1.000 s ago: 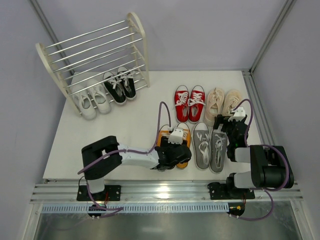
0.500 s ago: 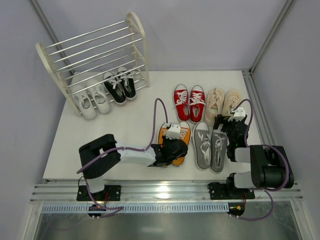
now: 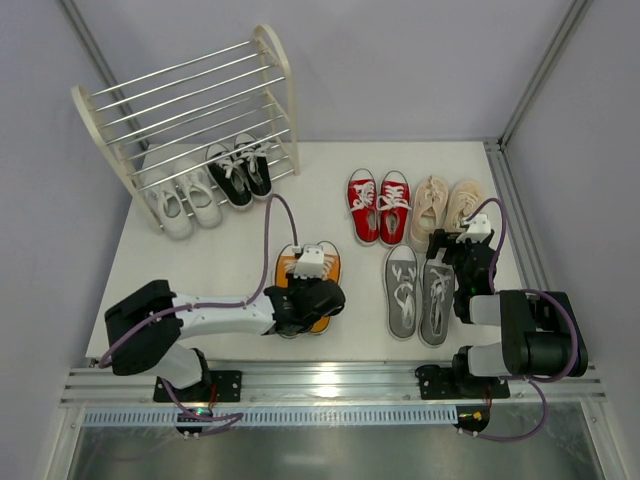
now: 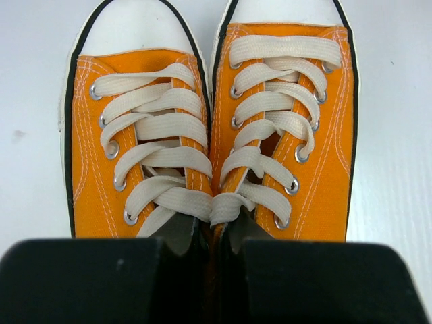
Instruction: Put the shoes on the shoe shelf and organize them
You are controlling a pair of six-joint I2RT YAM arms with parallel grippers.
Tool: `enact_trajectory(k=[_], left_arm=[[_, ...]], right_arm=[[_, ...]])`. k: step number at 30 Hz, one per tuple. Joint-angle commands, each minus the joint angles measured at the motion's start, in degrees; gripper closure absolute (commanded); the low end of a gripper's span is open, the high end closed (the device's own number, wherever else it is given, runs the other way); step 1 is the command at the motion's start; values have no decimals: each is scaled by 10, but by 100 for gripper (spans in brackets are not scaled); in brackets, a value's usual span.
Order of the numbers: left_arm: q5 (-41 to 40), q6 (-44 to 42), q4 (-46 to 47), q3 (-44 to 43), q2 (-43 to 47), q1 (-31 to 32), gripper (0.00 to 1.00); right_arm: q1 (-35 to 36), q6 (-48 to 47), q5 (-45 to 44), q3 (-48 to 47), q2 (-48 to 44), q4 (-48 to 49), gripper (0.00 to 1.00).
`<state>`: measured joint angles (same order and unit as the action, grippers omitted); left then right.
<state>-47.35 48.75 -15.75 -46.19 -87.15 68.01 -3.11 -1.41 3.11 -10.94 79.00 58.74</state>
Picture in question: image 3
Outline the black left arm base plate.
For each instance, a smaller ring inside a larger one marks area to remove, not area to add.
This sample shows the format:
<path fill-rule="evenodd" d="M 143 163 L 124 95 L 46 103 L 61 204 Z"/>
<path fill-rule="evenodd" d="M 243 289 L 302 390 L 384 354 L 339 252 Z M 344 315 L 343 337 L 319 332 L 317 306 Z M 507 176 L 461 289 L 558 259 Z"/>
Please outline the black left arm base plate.
<path fill-rule="evenodd" d="M 178 389 L 170 383 L 181 403 L 237 403 L 241 398 L 243 374 L 240 370 L 206 370 L 198 382 Z"/>

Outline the white sneaker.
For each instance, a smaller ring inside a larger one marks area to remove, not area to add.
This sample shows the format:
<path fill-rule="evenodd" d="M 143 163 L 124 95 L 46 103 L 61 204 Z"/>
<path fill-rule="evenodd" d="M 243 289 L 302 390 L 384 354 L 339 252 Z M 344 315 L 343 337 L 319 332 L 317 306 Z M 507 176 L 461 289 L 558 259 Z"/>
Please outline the white sneaker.
<path fill-rule="evenodd" d="M 193 233 L 193 225 L 184 208 L 174 183 L 167 174 L 155 169 L 143 173 L 144 187 L 150 186 L 142 195 L 163 226 L 163 232 L 172 240 L 184 240 Z"/>
<path fill-rule="evenodd" d="M 187 203 L 201 227 L 214 228 L 222 223 L 223 215 L 214 197 L 212 182 L 204 167 L 198 167 L 190 158 L 181 158 L 174 164 L 175 178 Z"/>

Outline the black canvas sneaker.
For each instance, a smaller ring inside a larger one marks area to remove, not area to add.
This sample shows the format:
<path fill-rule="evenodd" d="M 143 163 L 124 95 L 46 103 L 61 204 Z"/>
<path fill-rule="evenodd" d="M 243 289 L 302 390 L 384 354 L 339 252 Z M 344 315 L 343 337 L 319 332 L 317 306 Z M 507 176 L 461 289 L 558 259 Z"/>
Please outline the black canvas sneaker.
<path fill-rule="evenodd" d="M 235 158 L 240 161 L 249 189 L 258 200 L 266 200 L 272 193 L 268 168 L 268 145 L 249 134 L 238 134 L 234 139 Z"/>
<path fill-rule="evenodd" d="M 230 150 L 219 143 L 209 146 L 205 153 L 207 168 L 227 202 L 237 210 L 247 210 L 253 203 L 252 193 L 244 175 L 242 163 Z"/>

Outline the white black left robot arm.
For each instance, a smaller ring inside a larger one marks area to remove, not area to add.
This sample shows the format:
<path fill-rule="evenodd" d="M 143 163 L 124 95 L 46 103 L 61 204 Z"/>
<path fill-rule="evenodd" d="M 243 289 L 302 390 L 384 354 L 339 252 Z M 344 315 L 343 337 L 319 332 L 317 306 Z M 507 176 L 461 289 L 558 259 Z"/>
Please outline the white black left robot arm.
<path fill-rule="evenodd" d="M 105 313 L 109 348 L 99 361 L 117 376 L 149 372 L 184 390 L 210 381 L 204 355 L 182 340 L 221 334 L 308 333 L 323 317 L 339 314 L 346 296 L 333 280 L 270 286 L 254 299 L 178 294 L 154 280 Z"/>

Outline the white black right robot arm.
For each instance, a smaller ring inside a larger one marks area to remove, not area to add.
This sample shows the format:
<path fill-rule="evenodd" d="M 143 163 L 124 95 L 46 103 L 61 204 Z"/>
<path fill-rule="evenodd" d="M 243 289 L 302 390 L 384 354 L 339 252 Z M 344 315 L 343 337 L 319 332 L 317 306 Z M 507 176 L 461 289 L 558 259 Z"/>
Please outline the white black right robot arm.
<path fill-rule="evenodd" d="M 495 250 L 491 233 L 478 236 L 435 230 L 423 269 L 423 306 L 419 334 L 440 346 L 451 318 L 466 325 L 496 327 L 499 341 L 461 347 L 449 367 L 419 368 L 424 385 L 441 396 L 478 399 L 493 393 L 506 398 L 508 377 L 552 382 L 581 377 L 588 351 L 571 303 L 564 292 L 494 292 Z"/>

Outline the grey canvas sneaker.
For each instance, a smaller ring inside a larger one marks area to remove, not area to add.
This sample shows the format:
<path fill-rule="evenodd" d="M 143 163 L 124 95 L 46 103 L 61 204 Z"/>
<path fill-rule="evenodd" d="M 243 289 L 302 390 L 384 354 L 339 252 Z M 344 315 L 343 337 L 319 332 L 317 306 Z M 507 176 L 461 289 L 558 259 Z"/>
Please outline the grey canvas sneaker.
<path fill-rule="evenodd" d="M 446 340 L 453 309 L 454 286 L 454 272 L 449 265 L 434 261 L 424 264 L 418 334 L 429 347 L 439 347 Z"/>
<path fill-rule="evenodd" d="M 406 244 L 393 247 L 384 263 L 387 327 L 392 337 L 408 340 L 416 331 L 418 260 Z"/>

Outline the cream metal shoe shelf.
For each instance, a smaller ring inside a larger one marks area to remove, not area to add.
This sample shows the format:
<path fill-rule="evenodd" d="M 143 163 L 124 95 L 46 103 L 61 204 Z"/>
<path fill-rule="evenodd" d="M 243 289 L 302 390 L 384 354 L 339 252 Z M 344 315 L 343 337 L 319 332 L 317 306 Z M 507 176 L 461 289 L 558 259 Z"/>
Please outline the cream metal shoe shelf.
<path fill-rule="evenodd" d="M 250 39 L 152 73 L 71 95 L 89 135 L 142 217 L 160 232 L 164 222 L 147 192 L 212 163 L 208 149 L 235 167 L 248 148 L 265 157 L 277 181 L 301 172 L 292 69 L 275 30 L 255 27 Z"/>

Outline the orange canvas sneaker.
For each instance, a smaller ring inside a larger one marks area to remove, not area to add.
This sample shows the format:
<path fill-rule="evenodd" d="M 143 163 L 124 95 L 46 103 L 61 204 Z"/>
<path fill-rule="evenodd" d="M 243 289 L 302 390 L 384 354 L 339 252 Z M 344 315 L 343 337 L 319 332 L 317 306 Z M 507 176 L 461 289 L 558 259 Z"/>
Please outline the orange canvas sneaker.
<path fill-rule="evenodd" d="M 274 286 L 287 288 L 298 258 L 292 244 L 287 244 L 278 254 L 274 268 Z"/>
<path fill-rule="evenodd" d="M 338 248 L 328 240 L 320 241 L 319 246 L 323 248 L 324 252 L 324 279 L 329 279 L 339 284 L 342 273 L 342 261 Z M 322 335 L 329 329 L 330 323 L 331 317 L 324 316 L 314 323 L 310 333 L 312 335 Z"/>

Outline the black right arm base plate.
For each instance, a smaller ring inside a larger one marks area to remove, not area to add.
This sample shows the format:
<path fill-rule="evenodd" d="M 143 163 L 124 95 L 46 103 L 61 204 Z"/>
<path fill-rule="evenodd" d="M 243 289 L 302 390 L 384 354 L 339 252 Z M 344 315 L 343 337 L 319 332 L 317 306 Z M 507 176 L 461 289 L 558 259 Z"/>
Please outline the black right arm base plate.
<path fill-rule="evenodd" d="M 422 400 L 488 400 L 508 399 L 507 383 L 496 377 L 475 377 L 461 369 L 422 365 L 414 375 Z"/>

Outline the beige lace sneaker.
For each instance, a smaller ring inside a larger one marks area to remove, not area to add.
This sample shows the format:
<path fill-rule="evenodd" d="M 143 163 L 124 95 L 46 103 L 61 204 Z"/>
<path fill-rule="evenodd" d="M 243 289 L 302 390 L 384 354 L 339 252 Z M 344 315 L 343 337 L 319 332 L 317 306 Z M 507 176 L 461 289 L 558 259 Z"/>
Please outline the beige lace sneaker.
<path fill-rule="evenodd" d="M 448 183 L 439 176 L 431 175 L 418 185 L 409 226 L 409 243 L 417 252 L 425 253 L 430 235 L 443 226 L 448 193 Z"/>
<path fill-rule="evenodd" d="M 472 179 L 459 181 L 449 193 L 443 227 L 447 232 L 462 232 L 462 222 L 470 217 L 485 200 L 484 190 Z"/>

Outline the red canvas sneaker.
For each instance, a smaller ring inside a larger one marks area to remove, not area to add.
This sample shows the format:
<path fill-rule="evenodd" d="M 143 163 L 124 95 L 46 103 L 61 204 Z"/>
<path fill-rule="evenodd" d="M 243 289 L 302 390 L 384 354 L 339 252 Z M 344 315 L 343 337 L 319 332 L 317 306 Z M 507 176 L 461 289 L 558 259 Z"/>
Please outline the red canvas sneaker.
<path fill-rule="evenodd" d="M 356 169 L 347 182 L 347 208 L 359 243 L 371 246 L 378 241 L 377 185 L 370 170 Z"/>
<path fill-rule="evenodd" d="M 403 242 L 411 210 L 410 186 L 397 170 L 389 171 L 380 184 L 377 200 L 380 241 L 386 247 Z"/>

